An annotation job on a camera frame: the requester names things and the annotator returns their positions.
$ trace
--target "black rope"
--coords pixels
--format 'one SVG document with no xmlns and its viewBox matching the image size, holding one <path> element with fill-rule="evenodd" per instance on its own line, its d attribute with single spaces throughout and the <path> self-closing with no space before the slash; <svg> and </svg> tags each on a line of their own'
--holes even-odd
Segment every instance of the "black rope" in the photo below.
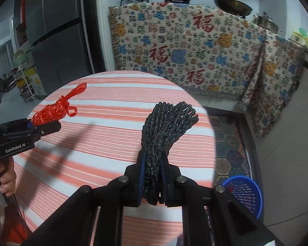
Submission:
<svg viewBox="0 0 308 246">
<path fill-rule="evenodd" d="M 144 198 L 148 203 L 156 205 L 159 198 L 162 151 L 168 155 L 172 145 L 197 122 L 195 109 L 185 102 L 175 106 L 160 102 L 146 118 L 141 147 L 146 152 Z"/>
</svg>

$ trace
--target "human hand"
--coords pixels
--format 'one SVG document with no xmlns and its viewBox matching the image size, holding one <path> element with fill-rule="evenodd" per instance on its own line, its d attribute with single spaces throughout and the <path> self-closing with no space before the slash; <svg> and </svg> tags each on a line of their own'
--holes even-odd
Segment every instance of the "human hand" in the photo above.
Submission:
<svg viewBox="0 0 308 246">
<path fill-rule="evenodd" d="M 0 160 L 0 191 L 5 193 L 7 197 L 15 192 L 16 187 L 16 173 L 14 172 L 14 159 L 9 157 L 5 160 Z"/>
</svg>

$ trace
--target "plastic basket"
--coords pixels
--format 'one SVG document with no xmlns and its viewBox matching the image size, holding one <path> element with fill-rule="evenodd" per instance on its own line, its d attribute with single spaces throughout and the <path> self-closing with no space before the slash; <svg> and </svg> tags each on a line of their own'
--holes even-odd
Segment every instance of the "plastic basket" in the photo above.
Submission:
<svg viewBox="0 0 308 246">
<path fill-rule="evenodd" d="M 234 176 L 223 184 L 257 218 L 262 210 L 262 195 L 255 181 L 245 176 Z"/>
</svg>

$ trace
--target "floor mat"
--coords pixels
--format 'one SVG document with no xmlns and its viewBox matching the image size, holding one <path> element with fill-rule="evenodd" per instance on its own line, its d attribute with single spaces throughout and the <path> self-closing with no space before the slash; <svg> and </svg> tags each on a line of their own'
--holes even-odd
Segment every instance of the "floor mat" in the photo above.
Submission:
<svg viewBox="0 0 308 246">
<path fill-rule="evenodd" d="M 216 139 L 216 166 L 214 185 L 226 179 L 243 175 L 250 177 L 248 159 L 236 117 L 210 115 Z"/>
</svg>

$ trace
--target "striped tablecloth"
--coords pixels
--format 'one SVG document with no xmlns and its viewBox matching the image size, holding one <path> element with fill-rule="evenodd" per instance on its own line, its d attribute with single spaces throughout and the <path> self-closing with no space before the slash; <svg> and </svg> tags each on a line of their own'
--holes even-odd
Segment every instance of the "striped tablecloth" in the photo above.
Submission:
<svg viewBox="0 0 308 246">
<path fill-rule="evenodd" d="M 206 110 L 172 82 L 137 71 L 114 71 L 75 80 L 42 101 L 30 114 L 52 104 L 76 85 L 86 91 L 70 99 L 75 117 L 61 120 L 59 132 L 43 137 L 32 150 L 14 156 L 16 194 L 33 231 L 80 186 L 108 184 L 134 163 L 141 148 L 141 129 L 155 104 L 185 101 L 199 122 L 171 148 L 169 162 L 183 175 L 212 186 L 215 165 L 214 131 Z M 181 208 L 125 208 L 122 245 L 167 245 L 182 233 Z"/>
</svg>

